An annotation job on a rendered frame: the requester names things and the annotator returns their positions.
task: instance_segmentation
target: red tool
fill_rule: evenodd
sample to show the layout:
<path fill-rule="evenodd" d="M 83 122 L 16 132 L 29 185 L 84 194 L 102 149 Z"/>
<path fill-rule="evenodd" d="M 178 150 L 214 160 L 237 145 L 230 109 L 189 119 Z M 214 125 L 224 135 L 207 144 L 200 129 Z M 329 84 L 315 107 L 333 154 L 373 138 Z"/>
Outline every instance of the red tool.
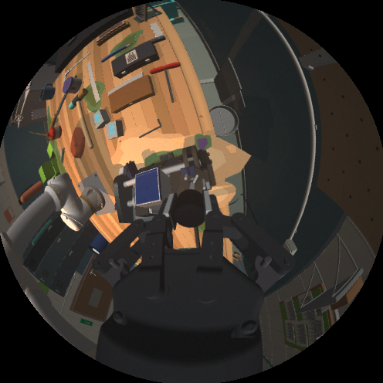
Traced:
<path fill-rule="evenodd" d="M 171 88 L 170 88 L 169 76 L 168 76 L 168 71 L 167 71 L 167 69 L 177 68 L 177 67 L 180 66 L 180 65 L 181 65 L 181 64 L 177 61 L 176 63 L 167 64 L 167 65 L 165 65 L 165 66 L 158 66 L 157 68 L 153 68 L 153 69 L 150 70 L 151 74 L 161 72 L 162 70 L 165 71 L 166 80 L 168 81 L 169 92 L 170 92 L 170 98 L 171 98 L 171 102 L 172 102 L 172 103 L 174 103 L 174 100 L 173 100 L 173 94 L 171 94 Z"/>

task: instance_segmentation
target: white label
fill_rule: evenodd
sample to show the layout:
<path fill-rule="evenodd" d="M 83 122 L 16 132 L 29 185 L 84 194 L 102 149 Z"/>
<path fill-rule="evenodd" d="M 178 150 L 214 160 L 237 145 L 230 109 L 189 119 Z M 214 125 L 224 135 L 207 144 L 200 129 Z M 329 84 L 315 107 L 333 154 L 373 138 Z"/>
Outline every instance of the white label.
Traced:
<path fill-rule="evenodd" d="M 127 60 L 127 64 L 132 63 L 133 61 L 136 61 L 138 59 L 136 49 L 131 50 L 125 55 L 125 59 Z"/>

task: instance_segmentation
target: brown cylinder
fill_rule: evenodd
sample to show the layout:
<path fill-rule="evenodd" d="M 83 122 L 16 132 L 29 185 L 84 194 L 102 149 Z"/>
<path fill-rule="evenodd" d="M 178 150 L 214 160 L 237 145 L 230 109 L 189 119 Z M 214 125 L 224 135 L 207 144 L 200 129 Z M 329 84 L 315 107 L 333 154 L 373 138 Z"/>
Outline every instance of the brown cylinder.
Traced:
<path fill-rule="evenodd" d="M 21 203 L 26 203 L 31 199 L 34 195 L 36 195 L 40 190 L 42 190 L 43 184 L 41 181 L 36 182 L 33 186 L 31 186 L 27 191 L 24 191 L 22 193 L 22 196 L 20 197 Z"/>

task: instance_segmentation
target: black case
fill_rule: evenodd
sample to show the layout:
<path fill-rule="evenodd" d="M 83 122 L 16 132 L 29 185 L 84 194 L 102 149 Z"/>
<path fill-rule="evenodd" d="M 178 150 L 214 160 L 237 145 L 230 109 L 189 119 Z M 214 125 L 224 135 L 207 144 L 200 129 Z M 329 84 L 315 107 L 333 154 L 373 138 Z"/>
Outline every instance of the black case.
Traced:
<path fill-rule="evenodd" d="M 142 66 L 152 63 L 159 59 L 157 50 L 154 47 L 152 41 L 146 41 L 135 49 L 130 50 L 128 53 L 114 59 L 112 61 L 113 75 L 119 79 L 122 79 L 129 73 L 132 73 L 136 69 Z"/>

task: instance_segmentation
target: wooden table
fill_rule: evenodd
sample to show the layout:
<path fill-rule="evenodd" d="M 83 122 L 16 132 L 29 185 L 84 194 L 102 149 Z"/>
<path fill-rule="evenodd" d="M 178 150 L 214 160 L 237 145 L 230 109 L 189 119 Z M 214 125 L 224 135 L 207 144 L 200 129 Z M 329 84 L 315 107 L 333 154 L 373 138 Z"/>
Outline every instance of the wooden table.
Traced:
<path fill-rule="evenodd" d="M 130 23 L 130 27 L 110 38 L 101 46 L 97 45 L 96 40 L 91 42 L 69 63 L 53 84 L 57 89 L 56 94 L 53 99 L 46 102 L 51 117 L 57 111 L 63 98 L 61 89 L 63 88 L 66 71 L 72 68 L 76 64 L 76 61 L 80 61 L 90 52 L 88 57 L 66 75 L 66 78 L 75 76 L 77 73 L 77 77 L 83 80 L 82 88 L 88 87 L 90 80 L 86 65 L 90 61 L 94 79 L 105 84 L 105 90 L 100 95 L 100 109 L 107 110 L 111 120 L 122 120 L 124 124 L 123 137 L 107 140 L 105 128 L 99 130 L 94 128 L 90 119 L 93 113 L 87 109 L 86 101 L 82 100 L 81 105 L 86 125 L 88 126 L 90 137 L 93 141 L 93 149 L 89 149 L 87 144 L 85 144 L 85 151 L 81 159 L 74 158 L 70 153 L 70 142 L 75 128 L 80 126 L 80 119 L 76 108 L 73 110 L 68 108 L 74 98 L 73 94 L 68 94 L 59 113 L 59 125 L 63 129 L 63 135 L 56 141 L 59 147 L 66 149 L 64 166 L 72 179 L 78 195 L 81 195 L 81 192 L 77 184 L 89 177 L 92 173 L 97 172 L 107 194 L 113 203 L 115 203 L 114 178 L 118 176 L 118 171 L 121 166 L 124 166 L 128 161 L 135 161 L 137 168 L 142 168 L 144 167 L 144 159 L 154 152 L 173 151 L 181 147 L 194 145 L 196 134 L 209 134 L 212 138 L 212 143 L 213 141 L 222 141 L 215 136 L 205 96 L 190 57 L 174 26 L 162 11 L 161 7 L 159 7 L 159 10 L 162 14 L 149 19 L 147 22 L 138 23 L 134 20 L 134 17 L 129 18 L 127 21 Z M 116 78 L 113 75 L 111 65 L 114 58 L 112 57 L 104 63 L 101 62 L 102 58 L 109 55 L 115 45 L 131 33 L 143 30 L 142 35 L 137 41 L 137 45 L 154 39 L 155 35 L 150 27 L 150 24 L 154 22 L 160 26 L 166 37 L 165 40 L 155 43 L 155 48 L 158 51 L 160 59 L 129 73 L 123 79 Z M 155 67 L 177 61 L 180 62 L 181 66 L 168 70 L 174 97 L 174 103 L 172 103 L 164 71 L 153 75 L 150 74 L 149 71 Z M 151 77 L 155 96 L 136 103 L 122 110 L 120 113 L 111 114 L 107 96 L 108 92 L 140 72 L 142 72 L 144 76 L 149 75 Z M 145 137 L 139 138 L 143 133 L 157 127 L 158 120 L 161 122 L 160 129 Z M 224 144 L 221 143 L 221 146 L 224 148 L 223 150 L 225 150 L 225 147 L 233 145 L 224 142 Z M 227 153 L 233 154 L 236 151 L 238 152 L 240 150 L 234 147 L 234 149 L 229 149 Z M 247 157 L 242 156 L 241 159 L 243 159 L 243 161 L 238 162 L 238 166 L 233 170 L 233 174 L 242 170 L 249 159 L 249 155 L 247 155 Z M 226 188 L 225 198 L 219 199 L 219 205 L 222 209 L 222 213 L 228 215 L 228 203 L 235 194 L 235 187 L 225 182 L 225 178 L 230 176 L 227 169 L 225 170 L 225 175 L 226 176 L 218 177 L 218 179 L 216 178 L 216 188 L 219 189 L 220 186 Z M 116 212 L 99 216 L 93 215 L 90 221 L 108 242 L 112 242 L 129 226 L 129 224 L 119 223 Z M 195 247 L 195 245 L 192 244 L 193 241 L 195 244 L 195 234 L 192 229 L 180 228 L 180 238 L 178 238 L 177 232 L 178 230 L 174 231 L 174 236 L 177 237 L 175 248 Z M 232 262 L 232 244 L 228 239 L 224 240 L 224 250 L 224 256 Z"/>

